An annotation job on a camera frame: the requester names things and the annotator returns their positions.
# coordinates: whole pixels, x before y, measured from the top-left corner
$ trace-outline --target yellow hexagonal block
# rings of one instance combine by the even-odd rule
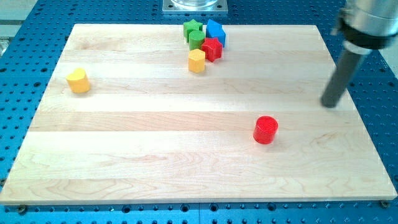
[[[77,68],[72,74],[67,76],[67,82],[72,92],[85,93],[90,90],[90,83],[86,75],[86,71],[82,68]]]
[[[202,50],[195,49],[189,51],[188,69],[192,72],[199,73],[205,70],[206,53]]]

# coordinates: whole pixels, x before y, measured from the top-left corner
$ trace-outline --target wooden board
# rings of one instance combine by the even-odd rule
[[[1,192],[4,204],[393,199],[315,26],[225,26],[222,60],[188,71],[182,26],[78,24]],[[70,92],[77,67],[91,82]],[[271,115],[271,145],[252,138]]]

